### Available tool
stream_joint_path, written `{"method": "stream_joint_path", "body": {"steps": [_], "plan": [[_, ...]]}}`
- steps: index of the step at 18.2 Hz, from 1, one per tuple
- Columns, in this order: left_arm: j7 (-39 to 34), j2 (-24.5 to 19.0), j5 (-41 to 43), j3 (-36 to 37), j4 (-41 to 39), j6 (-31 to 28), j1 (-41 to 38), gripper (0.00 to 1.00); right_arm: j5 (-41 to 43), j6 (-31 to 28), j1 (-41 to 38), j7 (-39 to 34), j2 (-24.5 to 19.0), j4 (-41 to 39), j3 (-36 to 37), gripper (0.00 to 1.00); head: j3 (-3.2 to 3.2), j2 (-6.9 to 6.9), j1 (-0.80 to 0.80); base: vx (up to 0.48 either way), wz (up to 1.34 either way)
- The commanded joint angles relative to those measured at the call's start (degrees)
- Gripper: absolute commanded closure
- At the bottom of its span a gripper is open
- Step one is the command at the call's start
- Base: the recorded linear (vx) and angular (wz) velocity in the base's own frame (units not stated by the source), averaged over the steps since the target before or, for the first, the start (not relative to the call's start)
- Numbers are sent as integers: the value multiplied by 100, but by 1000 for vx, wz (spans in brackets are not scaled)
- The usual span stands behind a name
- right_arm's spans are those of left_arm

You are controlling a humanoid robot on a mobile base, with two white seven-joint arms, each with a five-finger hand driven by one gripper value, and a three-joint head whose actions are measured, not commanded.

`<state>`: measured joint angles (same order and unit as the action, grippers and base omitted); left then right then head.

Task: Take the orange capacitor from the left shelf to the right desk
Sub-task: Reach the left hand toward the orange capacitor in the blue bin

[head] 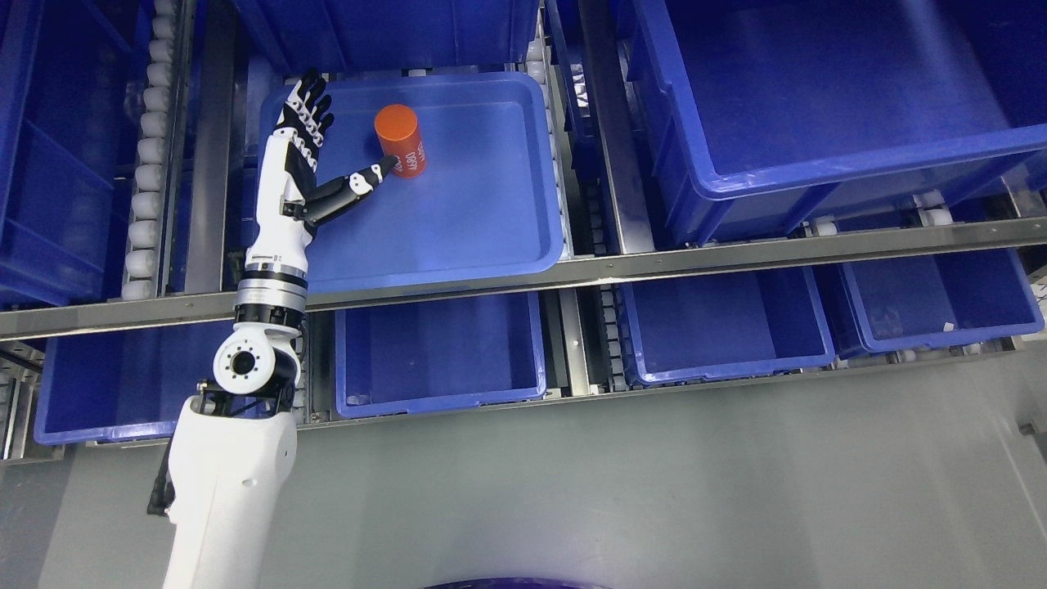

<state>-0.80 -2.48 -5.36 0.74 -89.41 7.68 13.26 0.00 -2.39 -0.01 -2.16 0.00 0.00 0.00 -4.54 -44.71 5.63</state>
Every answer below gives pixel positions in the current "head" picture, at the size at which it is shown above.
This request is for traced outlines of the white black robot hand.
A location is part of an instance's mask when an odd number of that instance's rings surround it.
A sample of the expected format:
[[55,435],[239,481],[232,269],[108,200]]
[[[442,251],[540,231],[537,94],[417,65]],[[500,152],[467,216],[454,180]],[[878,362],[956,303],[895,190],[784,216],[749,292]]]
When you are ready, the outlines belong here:
[[306,275],[304,251],[318,228],[362,204],[399,164],[396,156],[386,155],[363,169],[318,183],[319,153],[335,119],[326,83],[310,68],[281,104],[259,165],[258,235],[246,251],[248,272]]

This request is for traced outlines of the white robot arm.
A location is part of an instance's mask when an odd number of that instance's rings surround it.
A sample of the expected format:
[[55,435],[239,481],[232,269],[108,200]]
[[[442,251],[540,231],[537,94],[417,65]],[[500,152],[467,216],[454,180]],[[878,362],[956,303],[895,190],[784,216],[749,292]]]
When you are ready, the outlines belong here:
[[181,407],[162,512],[175,527],[165,588],[257,588],[281,492],[298,454],[293,399],[309,263],[248,250],[233,327]]

